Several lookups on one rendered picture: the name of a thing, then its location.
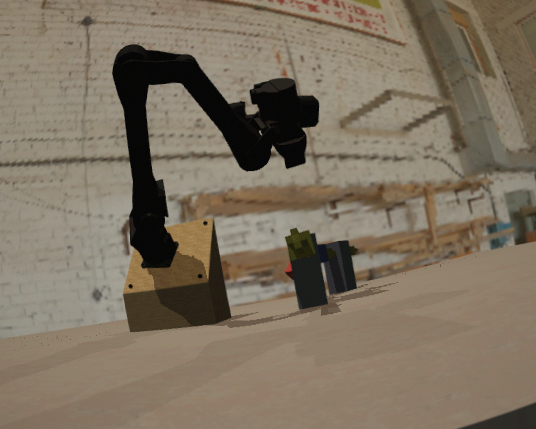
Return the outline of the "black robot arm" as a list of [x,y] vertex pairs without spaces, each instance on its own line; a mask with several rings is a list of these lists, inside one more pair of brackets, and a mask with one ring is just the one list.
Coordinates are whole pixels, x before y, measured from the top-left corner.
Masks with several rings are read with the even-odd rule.
[[272,146],[284,157],[287,169],[306,163],[307,137],[297,124],[300,106],[293,79],[275,78],[254,85],[251,101],[259,111],[247,122],[234,112],[189,54],[127,45],[118,52],[112,75],[124,109],[132,169],[130,245],[141,254],[142,268],[169,268],[178,246],[164,227],[169,214],[163,179],[156,181],[152,171],[146,117],[149,85],[181,83],[217,125],[245,171],[263,168]]

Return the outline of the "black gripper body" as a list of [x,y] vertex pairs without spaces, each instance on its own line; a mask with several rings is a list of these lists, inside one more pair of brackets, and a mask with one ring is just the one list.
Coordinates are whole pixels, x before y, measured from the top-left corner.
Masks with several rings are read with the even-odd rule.
[[[318,124],[319,117],[319,100],[312,96],[300,96],[298,98],[300,114],[298,115],[300,128],[315,127]],[[247,122],[254,114],[245,113],[243,103],[229,104],[236,114],[239,114]]]

